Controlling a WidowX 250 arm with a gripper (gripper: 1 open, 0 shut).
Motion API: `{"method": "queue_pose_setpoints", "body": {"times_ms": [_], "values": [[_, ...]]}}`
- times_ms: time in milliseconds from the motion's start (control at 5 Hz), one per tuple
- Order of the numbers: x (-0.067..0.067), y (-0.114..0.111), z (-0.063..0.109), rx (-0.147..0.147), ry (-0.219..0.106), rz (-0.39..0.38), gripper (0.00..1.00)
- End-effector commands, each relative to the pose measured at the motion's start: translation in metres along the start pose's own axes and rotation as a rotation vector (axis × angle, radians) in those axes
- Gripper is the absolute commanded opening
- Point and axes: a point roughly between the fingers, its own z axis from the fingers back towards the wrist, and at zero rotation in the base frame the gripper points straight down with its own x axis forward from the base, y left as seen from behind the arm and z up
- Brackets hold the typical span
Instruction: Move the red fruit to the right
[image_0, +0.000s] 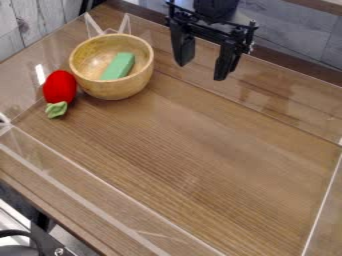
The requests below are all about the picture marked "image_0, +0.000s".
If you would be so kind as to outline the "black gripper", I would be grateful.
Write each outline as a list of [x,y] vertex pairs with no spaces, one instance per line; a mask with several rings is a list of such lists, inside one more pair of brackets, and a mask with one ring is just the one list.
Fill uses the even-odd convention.
[[195,37],[222,42],[214,79],[223,81],[235,71],[242,53],[253,50],[255,20],[238,11],[239,0],[194,0],[192,9],[180,0],[167,0],[174,59],[183,67],[195,56]]

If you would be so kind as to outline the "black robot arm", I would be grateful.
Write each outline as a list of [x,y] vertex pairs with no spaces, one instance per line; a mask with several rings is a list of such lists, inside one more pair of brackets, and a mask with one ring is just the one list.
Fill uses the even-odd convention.
[[194,0],[188,10],[167,0],[166,24],[171,32],[174,59],[180,67],[195,57],[195,38],[220,46],[215,62],[214,79],[222,81],[235,71],[241,57],[250,54],[254,34],[259,28],[255,20],[238,11],[241,0]]

